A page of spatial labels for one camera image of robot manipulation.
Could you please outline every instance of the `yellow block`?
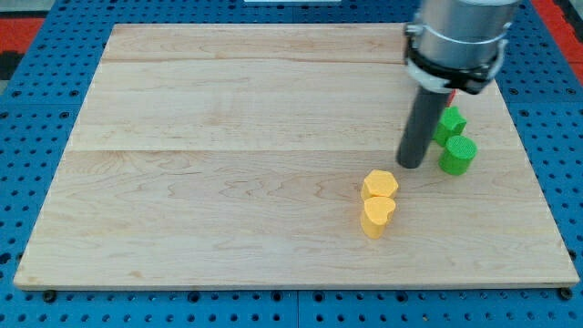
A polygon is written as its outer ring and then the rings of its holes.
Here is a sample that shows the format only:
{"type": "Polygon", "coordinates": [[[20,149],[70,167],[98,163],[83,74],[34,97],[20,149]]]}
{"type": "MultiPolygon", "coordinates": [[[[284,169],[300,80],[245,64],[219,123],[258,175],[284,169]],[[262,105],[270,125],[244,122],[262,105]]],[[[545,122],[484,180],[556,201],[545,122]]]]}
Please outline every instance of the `yellow block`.
{"type": "Polygon", "coordinates": [[[394,178],[393,173],[373,169],[373,171],[364,178],[363,188],[361,189],[361,198],[363,200],[368,200],[371,197],[393,198],[398,189],[399,184],[394,178]]]}
{"type": "Polygon", "coordinates": [[[364,233],[372,239],[383,235],[384,227],[391,221],[396,204],[386,197],[372,197],[364,201],[361,226],[364,233]]]}

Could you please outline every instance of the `wood grain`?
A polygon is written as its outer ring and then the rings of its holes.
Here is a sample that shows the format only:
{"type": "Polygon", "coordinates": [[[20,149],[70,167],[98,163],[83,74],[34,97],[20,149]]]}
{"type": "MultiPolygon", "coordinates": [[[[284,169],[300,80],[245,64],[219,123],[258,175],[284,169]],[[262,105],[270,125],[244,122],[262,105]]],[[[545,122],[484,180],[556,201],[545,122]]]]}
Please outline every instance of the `wood grain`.
{"type": "Polygon", "coordinates": [[[444,289],[578,281],[496,84],[461,177],[394,162],[401,25],[116,26],[15,277],[27,290],[444,289]],[[371,169],[400,184],[362,233],[371,169]]]}

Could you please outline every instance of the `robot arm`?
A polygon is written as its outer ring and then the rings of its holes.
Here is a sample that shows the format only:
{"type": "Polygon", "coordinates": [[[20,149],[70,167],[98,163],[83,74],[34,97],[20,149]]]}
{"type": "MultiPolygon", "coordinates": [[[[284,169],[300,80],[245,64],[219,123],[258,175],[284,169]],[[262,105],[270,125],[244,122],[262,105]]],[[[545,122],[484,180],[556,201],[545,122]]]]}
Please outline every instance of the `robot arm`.
{"type": "Polygon", "coordinates": [[[478,94],[504,62],[504,39],[520,0],[424,0],[405,26],[405,63],[419,90],[397,152],[418,167],[450,93],[478,94]]]}

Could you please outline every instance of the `silver cylinder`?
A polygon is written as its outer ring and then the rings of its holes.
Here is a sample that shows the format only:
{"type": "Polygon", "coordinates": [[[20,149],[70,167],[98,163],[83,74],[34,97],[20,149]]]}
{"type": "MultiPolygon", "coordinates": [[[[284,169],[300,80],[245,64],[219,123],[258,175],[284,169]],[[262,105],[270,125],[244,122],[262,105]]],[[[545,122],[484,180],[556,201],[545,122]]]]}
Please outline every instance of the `silver cylinder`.
{"type": "Polygon", "coordinates": [[[473,69],[496,56],[520,0],[424,0],[415,24],[419,53],[454,69],[473,69]]]}

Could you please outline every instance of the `green object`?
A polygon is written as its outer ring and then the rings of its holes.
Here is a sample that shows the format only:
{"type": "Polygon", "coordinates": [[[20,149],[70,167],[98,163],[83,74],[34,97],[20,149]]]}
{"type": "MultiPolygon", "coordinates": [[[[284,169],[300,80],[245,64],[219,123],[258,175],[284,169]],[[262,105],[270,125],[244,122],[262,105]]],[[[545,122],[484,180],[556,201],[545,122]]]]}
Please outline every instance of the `green object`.
{"type": "Polygon", "coordinates": [[[439,167],[451,175],[462,175],[477,154],[477,146],[470,138],[453,136],[445,143],[439,158],[439,167]]]}
{"type": "Polygon", "coordinates": [[[444,114],[439,119],[439,124],[434,133],[434,140],[439,146],[444,147],[448,139],[462,134],[467,121],[459,113],[456,106],[446,108],[444,114]]]}

